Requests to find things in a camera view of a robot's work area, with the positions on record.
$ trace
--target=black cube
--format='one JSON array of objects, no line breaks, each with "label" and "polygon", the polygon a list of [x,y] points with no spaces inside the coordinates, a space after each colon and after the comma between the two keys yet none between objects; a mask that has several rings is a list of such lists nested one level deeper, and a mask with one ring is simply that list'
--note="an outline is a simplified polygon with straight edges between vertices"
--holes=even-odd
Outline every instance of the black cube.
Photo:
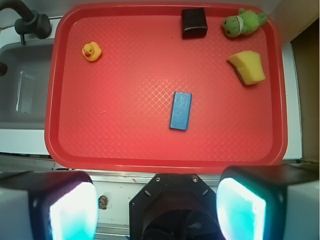
[{"label": "black cube", "polygon": [[208,25],[205,9],[184,9],[181,13],[182,38],[203,38],[207,35]]}]

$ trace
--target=yellow sponge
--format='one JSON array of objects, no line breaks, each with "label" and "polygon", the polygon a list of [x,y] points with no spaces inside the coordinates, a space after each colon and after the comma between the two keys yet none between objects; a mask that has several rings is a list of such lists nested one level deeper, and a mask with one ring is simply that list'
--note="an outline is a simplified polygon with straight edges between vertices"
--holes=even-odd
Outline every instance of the yellow sponge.
[{"label": "yellow sponge", "polygon": [[238,52],[227,59],[235,68],[244,85],[252,85],[266,79],[260,54],[255,51]]}]

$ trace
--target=green frog toy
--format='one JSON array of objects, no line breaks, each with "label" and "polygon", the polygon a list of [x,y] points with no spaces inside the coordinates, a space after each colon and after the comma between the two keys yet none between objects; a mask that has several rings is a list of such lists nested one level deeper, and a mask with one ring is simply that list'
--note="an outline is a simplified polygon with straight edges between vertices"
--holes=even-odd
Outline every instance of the green frog toy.
[{"label": "green frog toy", "polygon": [[228,37],[235,38],[239,35],[252,34],[267,20],[268,15],[264,12],[257,14],[254,11],[245,11],[240,8],[237,16],[229,16],[223,19],[222,27]]}]

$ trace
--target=textured tray surface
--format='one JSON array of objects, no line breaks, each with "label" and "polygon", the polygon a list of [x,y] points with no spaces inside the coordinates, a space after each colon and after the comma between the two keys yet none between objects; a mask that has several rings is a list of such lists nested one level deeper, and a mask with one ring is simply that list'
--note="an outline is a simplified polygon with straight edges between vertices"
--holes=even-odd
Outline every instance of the textured tray surface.
[{"label": "textured tray surface", "polygon": [[[55,50],[65,56],[63,79],[54,79],[62,82],[59,118],[52,119],[58,121],[59,151],[76,166],[77,157],[95,158],[100,164],[93,163],[94,169],[109,169],[111,159],[129,165],[150,160],[150,166],[152,160],[178,160],[180,167],[187,161],[198,161],[199,167],[212,161],[274,161],[265,157],[278,137],[273,127],[281,122],[273,122],[266,33],[261,28],[230,39],[221,29],[222,19],[207,14],[206,37],[187,40],[179,15],[75,21],[65,36],[66,51]],[[95,62],[81,53],[91,41],[102,49]],[[260,53],[265,81],[243,86],[226,62],[245,50]],[[175,91],[192,94],[187,131],[169,128]]]}]

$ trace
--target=gray sink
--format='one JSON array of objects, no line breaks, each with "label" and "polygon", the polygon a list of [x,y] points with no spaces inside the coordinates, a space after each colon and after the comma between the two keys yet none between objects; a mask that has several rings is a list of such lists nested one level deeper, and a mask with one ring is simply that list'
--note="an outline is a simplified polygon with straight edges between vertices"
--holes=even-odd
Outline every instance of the gray sink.
[{"label": "gray sink", "polygon": [[0,129],[43,130],[53,39],[12,43],[0,49]]}]

